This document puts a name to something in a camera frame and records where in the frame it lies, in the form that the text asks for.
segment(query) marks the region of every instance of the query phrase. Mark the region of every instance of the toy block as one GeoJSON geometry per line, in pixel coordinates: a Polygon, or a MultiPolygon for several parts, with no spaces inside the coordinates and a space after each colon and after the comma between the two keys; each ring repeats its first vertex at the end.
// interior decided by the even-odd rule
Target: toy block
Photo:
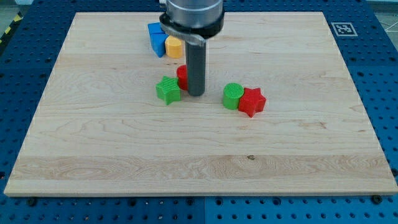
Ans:
{"type": "Polygon", "coordinates": [[[157,97],[165,101],[166,105],[181,100],[180,88],[177,85],[178,78],[164,76],[162,81],[156,84],[157,97]]]}
{"type": "Polygon", "coordinates": [[[165,34],[165,32],[160,27],[160,23],[159,22],[148,24],[148,31],[149,31],[149,35],[151,35],[151,34],[165,34]]]}
{"type": "Polygon", "coordinates": [[[154,52],[158,57],[163,57],[163,55],[166,53],[165,49],[165,41],[169,35],[167,34],[151,34],[150,35],[150,45],[152,46],[152,49],[154,49],[154,52]]]}
{"type": "Polygon", "coordinates": [[[169,36],[165,42],[166,54],[171,58],[182,57],[182,41],[176,37],[169,36]]]}
{"type": "Polygon", "coordinates": [[[187,77],[187,65],[181,65],[177,69],[178,86],[182,90],[188,90],[188,77],[187,77]]]}
{"type": "Polygon", "coordinates": [[[223,105],[230,110],[236,110],[244,90],[240,84],[229,83],[224,87],[223,105]]]}
{"type": "Polygon", "coordinates": [[[244,88],[244,94],[239,102],[238,110],[245,112],[249,117],[264,110],[267,99],[261,94],[260,88],[244,88]]]}

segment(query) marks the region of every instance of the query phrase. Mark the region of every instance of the yellow and black striped tape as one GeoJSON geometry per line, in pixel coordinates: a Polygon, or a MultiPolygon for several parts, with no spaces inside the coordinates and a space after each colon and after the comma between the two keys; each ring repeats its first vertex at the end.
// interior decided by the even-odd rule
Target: yellow and black striped tape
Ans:
{"type": "Polygon", "coordinates": [[[17,15],[14,17],[14,19],[12,20],[11,24],[8,26],[8,28],[4,31],[3,35],[0,37],[0,56],[6,49],[9,41],[11,40],[11,37],[14,35],[15,31],[19,27],[22,18],[23,17],[21,12],[18,12],[17,15]]]}

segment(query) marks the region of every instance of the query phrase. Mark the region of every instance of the red block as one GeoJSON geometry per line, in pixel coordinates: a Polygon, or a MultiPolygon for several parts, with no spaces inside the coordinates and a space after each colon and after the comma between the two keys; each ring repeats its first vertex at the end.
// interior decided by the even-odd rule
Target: red block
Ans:
{"type": "Polygon", "coordinates": [[[244,93],[239,101],[238,110],[245,112],[249,117],[253,117],[255,113],[264,110],[267,99],[261,95],[261,89],[244,88],[244,93]]]}
{"type": "Polygon", "coordinates": [[[187,78],[187,65],[181,65],[177,69],[178,86],[182,90],[188,90],[188,78],[187,78]]]}

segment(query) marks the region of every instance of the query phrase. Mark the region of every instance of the blue pegboard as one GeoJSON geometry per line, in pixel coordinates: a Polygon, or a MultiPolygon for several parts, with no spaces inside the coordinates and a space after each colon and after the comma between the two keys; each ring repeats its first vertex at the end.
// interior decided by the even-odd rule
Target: blue pegboard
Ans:
{"type": "MultiPolygon", "coordinates": [[[[226,11],[321,11],[358,36],[340,52],[382,149],[398,169],[398,52],[363,0],[226,0],[226,11]]],[[[36,0],[0,58],[0,191],[76,12],[160,11],[156,0],[36,0]]],[[[7,198],[0,223],[398,223],[393,197],[7,198]]]]}

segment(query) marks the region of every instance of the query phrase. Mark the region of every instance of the wooden board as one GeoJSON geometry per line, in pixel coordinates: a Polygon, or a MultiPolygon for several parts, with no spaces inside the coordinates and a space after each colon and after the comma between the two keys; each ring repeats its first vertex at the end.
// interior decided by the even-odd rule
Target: wooden board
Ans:
{"type": "Polygon", "coordinates": [[[8,196],[394,194],[396,182],[320,12],[228,13],[206,93],[165,106],[158,13],[78,13],[7,183],[8,196]],[[261,87],[250,119],[223,87],[261,87]]]}

